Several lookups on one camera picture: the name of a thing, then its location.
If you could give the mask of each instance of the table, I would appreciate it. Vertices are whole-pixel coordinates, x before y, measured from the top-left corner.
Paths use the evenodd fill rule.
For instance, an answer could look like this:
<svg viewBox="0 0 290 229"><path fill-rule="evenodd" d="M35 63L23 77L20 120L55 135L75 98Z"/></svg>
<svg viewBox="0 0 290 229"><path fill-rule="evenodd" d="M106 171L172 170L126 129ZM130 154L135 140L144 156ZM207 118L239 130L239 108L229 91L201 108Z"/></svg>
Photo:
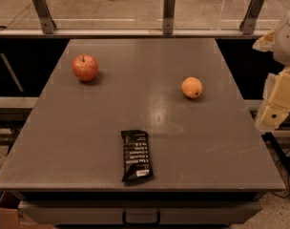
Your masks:
<svg viewBox="0 0 290 229"><path fill-rule="evenodd" d="M72 72L82 53L98 62L89 83ZM203 84L196 99L180 89L188 76ZM154 178L126 184L120 132L135 129ZM210 38L71 40L0 170L0 191L52 224L228 226L284 188Z"/></svg>

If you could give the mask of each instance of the metal post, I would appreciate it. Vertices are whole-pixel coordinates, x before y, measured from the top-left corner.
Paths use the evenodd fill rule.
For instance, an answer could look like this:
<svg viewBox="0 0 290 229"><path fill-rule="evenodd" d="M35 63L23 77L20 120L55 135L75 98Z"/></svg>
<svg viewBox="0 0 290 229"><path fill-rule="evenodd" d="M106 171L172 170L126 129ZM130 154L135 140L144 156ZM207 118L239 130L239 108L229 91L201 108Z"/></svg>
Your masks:
<svg viewBox="0 0 290 229"><path fill-rule="evenodd" d="M32 2L40 19L42 32L45 34L53 34L56 26L52 21L46 0L32 0Z"/></svg>
<svg viewBox="0 0 290 229"><path fill-rule="evenodd" d="M175 1L164 0L163 33L172 34L174 29Z"/></svg>
<svg viewBox="0 0 290 229"><path fill-rule="evenodd" d="M264 0L251 0L249 9L240 24L243 34L253 34L263 2Z"/></svg>

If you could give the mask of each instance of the red apple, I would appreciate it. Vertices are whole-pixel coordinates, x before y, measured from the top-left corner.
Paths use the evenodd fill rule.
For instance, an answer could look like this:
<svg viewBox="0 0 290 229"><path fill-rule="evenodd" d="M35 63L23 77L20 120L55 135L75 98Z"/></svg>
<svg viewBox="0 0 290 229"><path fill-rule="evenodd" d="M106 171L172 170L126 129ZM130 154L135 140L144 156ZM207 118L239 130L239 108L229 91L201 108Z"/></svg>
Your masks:
<svg viewBox="0 0 290 229"><path fill-rule="evenodd" d="M81 81L91 81L97 77L98 65L91 55L81 54L72 63L72 71Z"/></svg>

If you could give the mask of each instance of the barcode label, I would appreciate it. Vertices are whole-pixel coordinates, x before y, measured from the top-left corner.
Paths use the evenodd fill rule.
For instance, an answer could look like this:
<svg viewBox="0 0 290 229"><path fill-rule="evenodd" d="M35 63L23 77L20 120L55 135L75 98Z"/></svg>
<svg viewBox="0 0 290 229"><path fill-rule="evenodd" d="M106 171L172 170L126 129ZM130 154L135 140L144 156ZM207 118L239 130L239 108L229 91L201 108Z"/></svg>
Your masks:
<svg viewBox="0 0 290 229"><path fill-rule="evenodd" d="M149 174L149 170L136 171L136 176L137 177L144 177L147 174Z"/></svg>

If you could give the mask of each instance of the gray tabletop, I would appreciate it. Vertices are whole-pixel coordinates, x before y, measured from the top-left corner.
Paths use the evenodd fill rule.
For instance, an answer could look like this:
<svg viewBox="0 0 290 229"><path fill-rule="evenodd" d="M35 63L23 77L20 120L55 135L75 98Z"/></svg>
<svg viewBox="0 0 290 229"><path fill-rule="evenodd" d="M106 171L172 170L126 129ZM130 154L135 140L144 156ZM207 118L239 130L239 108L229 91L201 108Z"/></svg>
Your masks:
<svg viewBox="0 0 290 229"><path fill-rule="evenodd" d="M98 78L72 62L93 55ZM199 98L180 89L203 83ZM149 135L155 177L127 185L124 130ZM72 40L0 171L11 191L269 191L279 172L214 39Z"/></svg>

